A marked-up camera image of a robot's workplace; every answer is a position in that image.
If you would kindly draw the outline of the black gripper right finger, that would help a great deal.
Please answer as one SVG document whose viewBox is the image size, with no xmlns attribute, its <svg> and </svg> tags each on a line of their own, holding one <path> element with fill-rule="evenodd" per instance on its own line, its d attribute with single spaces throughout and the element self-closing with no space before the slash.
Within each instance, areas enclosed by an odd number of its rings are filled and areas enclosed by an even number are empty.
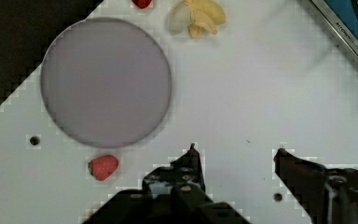
<svg viewBox="0 0 358 224">
<path fill-rule="evenodd" d="M 327 168 L 283 148 L 275 174 L 310 216 L 312 224 L 358 224 L 358 170 Z"/>
</svg>

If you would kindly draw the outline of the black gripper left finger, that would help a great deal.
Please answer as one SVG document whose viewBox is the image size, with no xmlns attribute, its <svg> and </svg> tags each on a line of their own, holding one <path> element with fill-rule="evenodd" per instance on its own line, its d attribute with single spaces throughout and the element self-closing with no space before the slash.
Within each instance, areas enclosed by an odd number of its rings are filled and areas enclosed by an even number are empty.
<svg viewBox="0 0 358 224">
<path fill-rule="evenodd" d="M 251 224 L 228 203 L 207 194 L 200 154 L 189 150 L 146 175 L 140 189 L 125 189 L 82 224 Z"/>
</svg>

